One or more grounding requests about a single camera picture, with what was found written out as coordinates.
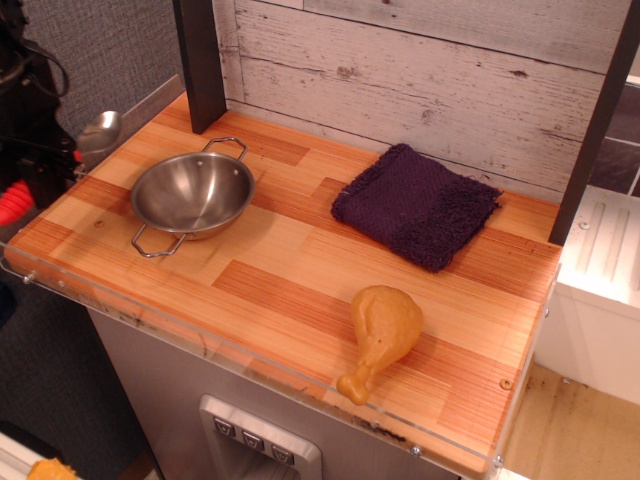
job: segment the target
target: red object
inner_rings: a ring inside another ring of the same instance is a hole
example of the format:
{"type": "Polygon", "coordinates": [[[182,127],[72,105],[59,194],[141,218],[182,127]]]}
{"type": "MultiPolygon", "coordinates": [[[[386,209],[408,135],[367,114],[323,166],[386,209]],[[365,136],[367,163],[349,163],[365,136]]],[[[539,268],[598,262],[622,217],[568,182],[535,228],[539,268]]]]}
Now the red object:
{"type": "Polygon", "coordinates": [[[0,227],[22,218],[34,205],[29,187],[24,180],[18,180],[0,196],[0,227]]]}

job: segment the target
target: spoon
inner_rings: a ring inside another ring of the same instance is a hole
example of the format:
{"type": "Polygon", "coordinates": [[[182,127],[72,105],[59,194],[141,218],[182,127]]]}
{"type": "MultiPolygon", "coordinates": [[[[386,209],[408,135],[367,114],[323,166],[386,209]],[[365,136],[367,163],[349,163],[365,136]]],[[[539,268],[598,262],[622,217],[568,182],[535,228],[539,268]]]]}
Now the spoon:
{"type": "Polygon", "coordinates": [[[108,150],[118,142],[121,130],[118,112],[101,113],[84,128],[76,140],[76,149],[83,155],[108,150]]]}

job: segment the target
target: wooden panel wall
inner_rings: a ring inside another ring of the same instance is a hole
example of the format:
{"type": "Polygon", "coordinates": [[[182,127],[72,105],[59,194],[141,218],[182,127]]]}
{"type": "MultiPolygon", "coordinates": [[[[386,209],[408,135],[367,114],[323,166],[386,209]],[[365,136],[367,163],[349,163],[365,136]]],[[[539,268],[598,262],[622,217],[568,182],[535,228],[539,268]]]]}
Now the wooden panel wall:
{"type": "Polygon", "coordinates": [[[214,0],[227,106],[559,202],[630,0],[214,0]]]}

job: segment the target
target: gray fabric wall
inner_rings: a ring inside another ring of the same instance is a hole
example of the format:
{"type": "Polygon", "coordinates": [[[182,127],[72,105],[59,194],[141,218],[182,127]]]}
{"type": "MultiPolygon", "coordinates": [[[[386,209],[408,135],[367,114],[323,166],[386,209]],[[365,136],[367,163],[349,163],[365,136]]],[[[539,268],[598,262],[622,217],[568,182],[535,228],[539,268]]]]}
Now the gray fabric wall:
{"type": "Polygon", "coordinates": [[[182,73],[171,0],[25,0],[23,10],[25,37],[70,75],[58,121],[72,136],[97,114],[125,113],[182,73]]]}
{"type": "MultiPolygon", "coordinates": [[[[125,113],[182,74],[170,0],[26,0],[23,9],[25,38],[70,76],[57,118],[72,136],[98,113],[125,113]]],[[[143,121],[154,113],[141,110],[143,121]]],[[[37,213],[0,228],[0,241],[37,213]]],[[[115,479],[146,443],[86,310],[4,271],[0,282],[18,304],[0,327],[0,421],[51,444],[84,478],[115,479]]]]}

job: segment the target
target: purple washcloth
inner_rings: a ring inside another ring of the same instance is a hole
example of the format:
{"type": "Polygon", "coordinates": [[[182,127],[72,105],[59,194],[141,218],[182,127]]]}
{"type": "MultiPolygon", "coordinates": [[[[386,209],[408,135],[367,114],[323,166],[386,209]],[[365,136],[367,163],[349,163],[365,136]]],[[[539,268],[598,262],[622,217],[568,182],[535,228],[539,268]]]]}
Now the purple washcloth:
{"type": "Polygon", "coordinates": [[[340,192],[331,214],[438,272],[482,229],[501,193],[400,144],[340,192]]]}

